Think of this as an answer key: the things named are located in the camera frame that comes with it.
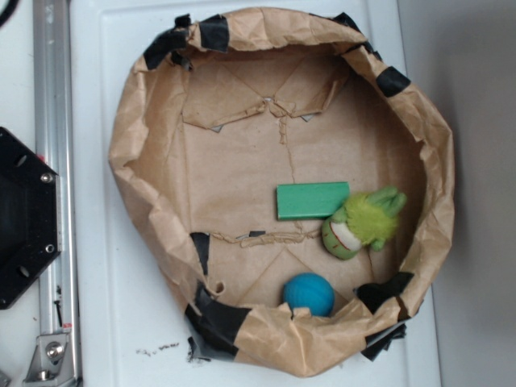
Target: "green wooden block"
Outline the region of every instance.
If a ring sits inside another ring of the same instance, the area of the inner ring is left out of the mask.
[[[277,187],[278,220],[327,218],[349,196],[349,184],[332,183],[281,184]]]

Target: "black electrical tape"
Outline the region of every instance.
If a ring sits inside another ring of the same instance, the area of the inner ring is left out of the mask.
[[[358,26],[356,25],[355,20],[353,20],[348,14],[344,12],[339,16],[334,17],[332,20],[334,22],[337,22],[338,24],[342,24],[343,26],[350,27],[355,31],[361,32]]]
[[[267,234],[266,231],[250,231],[249,232],[249,238],[254,238],[254,237],[257,237],[257,236],[262,236],[262,235],[265,235]]]
[[[229,46],[229,27],[227,19],[221,15],[212,16],[199,23],[201,46],[209,50],[227,52]]]
[[[19,0],[10,0],[6,7],[3,9],[2,14],[0,15],[0,27],[3,26],[7,20],[13,15],[18,6]]]
[[[189,15],[179,16],[176,18],[174,28],[159,34],[154,39],[144,52],[145,63],[149,70],[157,68],[169,52],[186,48],[186,39],[189,35],[188,26],[190,24]]]
[[[203,356],[214,359],[234,358],[238,352],[234,342],[243,321],[251,309],[237,308],[215,301],[203,284],[199,284],[195,297],[197,314],[190,305],[186,318],[193,328],[193,339]]]
[[[399,272],[384,284],[362,285],[355,289],[355,294],[374,314],[389,298],[403,293],[413,277],[413,273]]]
[[[378,355],[380,355],[380,352],[382,350],[388,350],[390,347],[390,344],[395,339],[403,339],[406,336],[406,325],[401,324],[399,326],[395,326],[394,329],[387,329],[385,331],[382,331],[380,333],[377,333],[374,336],[378,336],[384,334],[383,337],[378,339],[378,337],[372,337],[368,336],[366,337],[366,341],[370,341],[371,339],[376,339],[375,343],[373,345],[368,345],[367,348],[365,348],[361,353],[365,357],[367,357],[369,360],[374,361]]]
[[[193,244],[197,249],[199,261],[201,262],[202,272],[208,274],[208,259],[210,258],[210,236],[202,232],[193,232],[190,234]]]
[[[406,89],[410,85],[410,79],[391,66],[378,76],[377,85],[381,92],[389,98]]]

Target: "rubber ball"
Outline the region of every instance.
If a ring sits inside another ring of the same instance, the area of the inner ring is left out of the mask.
[[[283,301],[290,309],[309,308],[313,316],[327,317],[335,302],[330,283],[314,273],[295,276],[283,288]]]

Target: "gray wall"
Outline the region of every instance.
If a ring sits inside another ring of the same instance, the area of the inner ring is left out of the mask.
[[[443,386],[516,384],[516,1],[398,0],[409,77],[455,133],[454,246],[434,286]]]

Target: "stuffed toy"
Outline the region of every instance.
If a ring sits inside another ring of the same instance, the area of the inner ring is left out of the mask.
[[[373,193],[355,193],[322,225],[326,249],[341,260],[349,260],[365,246],[376,252],[397,230],[398,214],[406,195],[387,186]]]

